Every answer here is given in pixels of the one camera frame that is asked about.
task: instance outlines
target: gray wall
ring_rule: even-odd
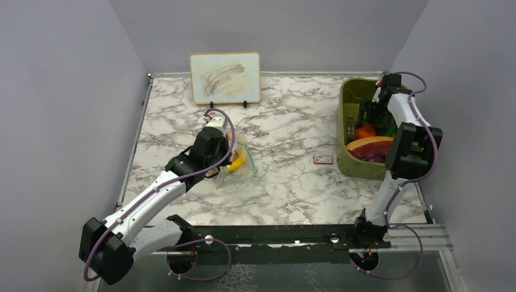
[[[149,72],[258,51],[264,71],[388,70],[428,0],[110,0]]]
[[[444,138],[422,188],[468,291],[516,286],[515,14],[511,0],[430,0],[392,67],[428,82],[418,106]]]
[[[0,28],[0,290],[82,291],[82,225],[114,209],[146,71],[107,0],[2,1]]]

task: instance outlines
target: clear plastic bag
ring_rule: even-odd
[[[220,168],[217,175],[217,189],[230,184],[245,183],[253,178],[256,172],[245,134],[242,131],[236,131],[234,139],[235,146],[231,155],[232,163]]]

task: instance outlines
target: green bin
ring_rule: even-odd
[[[372,99],[376,91],[376,80],[352,78],[342,84],[337,116],[337,166],[347,176],[357,178],[383,179],[383,163],[362,161],[346,150],[346,144],[355,139],[355,125],[361,99]]]

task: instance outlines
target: olive green container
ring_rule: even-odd
[[[372,99],[375,80],[352,78],[342,84],[337,108],[337,166],[347,176],[383,179],[385,165],[354,158],[346,150],[346,144],[355,139],[355,125],[361,99]]]

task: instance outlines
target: marble tabletop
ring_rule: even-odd
[[[315,165],[314,154],[336,160],[336,117],[343,76],[262,77],[262,100],[218,106],[243,130],[255,159],[255,177],[215,188],[205,179],[163,209],[150,225],[178,214],[191,224],[353,223],[381,181],[351,178],[337,165]],[[208,106],[194,104],[189,77],[154,79],[123,206],[140,194],[169,159],[192,145]],[[392,222],[423,223],[416,188],[394,211]]]

